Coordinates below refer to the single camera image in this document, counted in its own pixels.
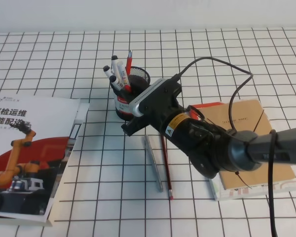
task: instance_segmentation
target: robotic arm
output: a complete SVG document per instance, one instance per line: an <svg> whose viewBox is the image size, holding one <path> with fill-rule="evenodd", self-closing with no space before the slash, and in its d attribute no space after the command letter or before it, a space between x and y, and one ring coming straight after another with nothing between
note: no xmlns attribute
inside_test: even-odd
<svg viewBox="0 0 296 237"><path fill-rule="evenodd" d="M225 131L206 122L202 114L201 120L187 116L176 99L182 91L180 77L176 74L171 79L159 79L136 98L124 94L135 116L122 126L128 136L151 125L207 178L214 178L220 170L251 171L268 162L271 134ZM277 133L274 162L296 164L296 128Z"/></svg>

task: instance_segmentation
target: pen cup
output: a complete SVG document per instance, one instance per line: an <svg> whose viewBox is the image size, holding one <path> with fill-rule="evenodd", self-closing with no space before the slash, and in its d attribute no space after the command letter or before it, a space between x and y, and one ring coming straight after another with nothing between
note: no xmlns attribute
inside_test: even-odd
<svg viewBox="0 0 296 237"><path fill-rule="evenodd" d="M134 66L131 67L128 80L132 89L131 94L135 97L146 90L150 84L149 74L144 69ZM111 88L114 92L115 110L117 115L125 121L130 121L134 116L128 108L129 104L122 96L122 93L116 90L112 84Z"/></svg>

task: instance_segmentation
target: grid paper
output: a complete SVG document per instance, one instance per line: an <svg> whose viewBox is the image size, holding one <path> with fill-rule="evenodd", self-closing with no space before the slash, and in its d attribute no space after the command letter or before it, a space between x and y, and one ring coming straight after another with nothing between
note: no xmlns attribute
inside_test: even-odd
<svg viewBox="0 0 296 237"><path fill-rule="evenodd" d="M213 56L251 71L239 99L259 99L280 131L296 127L296 27L136 32L0 33L0 93L81 98L90 103L60 186L53 227L0 225L5 237L267 237L267 196L213 201L208 180L167 141L174 200L168 200L158 133L132 137L115 113L102 67L117 55L143 67L151 83L195 58ZM246 75L210 60L181 78L181 105L223 101ZM142 143L151 135L165 191L159 193ZM296 237L296 192L275 194L279 237Z"/></svg>

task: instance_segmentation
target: silver pen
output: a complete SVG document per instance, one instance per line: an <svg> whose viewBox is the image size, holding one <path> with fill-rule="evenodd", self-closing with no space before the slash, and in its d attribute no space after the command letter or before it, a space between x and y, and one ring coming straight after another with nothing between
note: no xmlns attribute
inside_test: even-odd
<svg viewBox="0 0 296 237"><path fill-rule="evenodd" d="M155 160L153 152L152 152L152 148L151 148L151 144L150 144L150 140L149 140L148 135L145 135L145 148L147 150L148 156L150 156L150 159L151 159L152 169L153 169L154 175L156 177L158 190L160 192L163 192L163 186L162 186L160 174L159 174L159 171L157 168L156 160Z"/></svg>

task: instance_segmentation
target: orange robot arm illustration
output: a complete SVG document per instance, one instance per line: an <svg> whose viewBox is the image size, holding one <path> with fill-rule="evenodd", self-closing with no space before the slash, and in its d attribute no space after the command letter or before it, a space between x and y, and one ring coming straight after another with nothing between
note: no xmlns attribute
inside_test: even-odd
<svg viewBox="0 0 296 237"><path fill-rule="evenodd" d="M28 147L31 145L33 137L36 135L34 131L26 127L24 122L21 122L17 125L11 125L13 127L18 128L21 132L25 133L25 138L14 140L11 142L12 150L10 153L10 157L8 163L6 165L5 171L0 172L0 186L6 185L12 181L13 176L20 173L21 169L27 172L37 172L39 170L39 165L34 163L28 164L19 164L17 166L17 162L19 159L20 151L22 147Z"/></svg>

